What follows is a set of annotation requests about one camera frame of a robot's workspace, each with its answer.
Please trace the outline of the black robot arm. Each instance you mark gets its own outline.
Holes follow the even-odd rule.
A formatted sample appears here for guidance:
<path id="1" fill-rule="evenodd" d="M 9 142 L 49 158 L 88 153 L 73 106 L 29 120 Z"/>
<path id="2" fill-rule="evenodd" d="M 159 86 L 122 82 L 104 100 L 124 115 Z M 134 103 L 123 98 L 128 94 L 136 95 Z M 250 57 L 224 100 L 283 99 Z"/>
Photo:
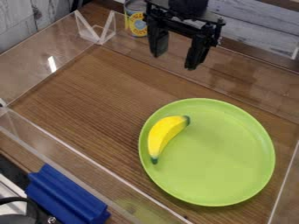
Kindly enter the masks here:
<path id="1" fill-rule="evenodd" d="M 170 32 L 191 39 L 184 68 L 195 70 L 211 47 L 220 43 L 226 20 L 207 10 L 210 0 L 144 0 L 144 21 L 151 54 L 168 50 Z"/>

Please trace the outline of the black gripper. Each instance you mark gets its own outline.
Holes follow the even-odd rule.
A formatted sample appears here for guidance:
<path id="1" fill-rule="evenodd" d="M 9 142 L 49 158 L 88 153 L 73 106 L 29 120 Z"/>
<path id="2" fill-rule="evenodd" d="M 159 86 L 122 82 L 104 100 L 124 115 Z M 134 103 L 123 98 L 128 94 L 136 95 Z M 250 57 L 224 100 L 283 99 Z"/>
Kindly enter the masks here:
<path id="1" fill-rule="evenodd" d="M 220 43 L 222 28 L 226 20 L 208 10 L 210 0 L 144 0 L 148 44 L 158 58 L 168 50 L 170 30 L 191 36 L 184 68 L 195 70 L 206 60 L 211 46 Z"/>

